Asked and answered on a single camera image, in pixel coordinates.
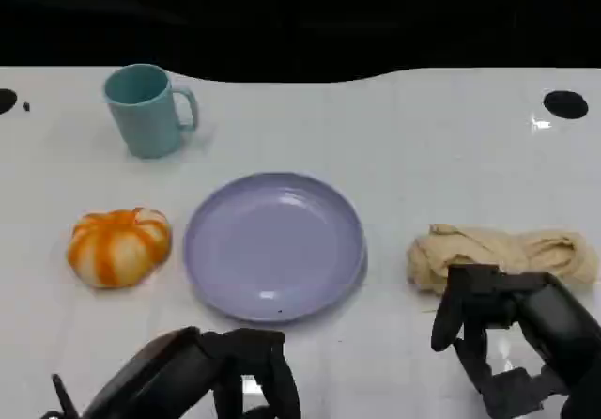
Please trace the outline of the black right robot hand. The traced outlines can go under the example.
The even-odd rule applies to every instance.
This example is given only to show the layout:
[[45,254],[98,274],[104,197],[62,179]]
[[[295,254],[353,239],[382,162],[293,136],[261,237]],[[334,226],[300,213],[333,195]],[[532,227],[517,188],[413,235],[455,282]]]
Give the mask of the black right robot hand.
[[[542,358],[539,375],[524,368],[494,374],[487,362],[487,330],[518,324]],[[455,349],[492,418],[517,418],[565,396],[563,418],[600,415],[600,326],[548,272],[507,274],[495,265],[456,264],[433,323],[431,348]]]

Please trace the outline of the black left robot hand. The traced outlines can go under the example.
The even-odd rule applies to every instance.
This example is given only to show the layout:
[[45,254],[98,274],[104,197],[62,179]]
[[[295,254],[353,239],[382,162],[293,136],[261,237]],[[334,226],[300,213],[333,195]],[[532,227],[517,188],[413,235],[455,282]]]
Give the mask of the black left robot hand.
[[285,335],[186,327],[139,350],[100,390],[85,418],[180,418],[212,394],[220,418],[299,418]]

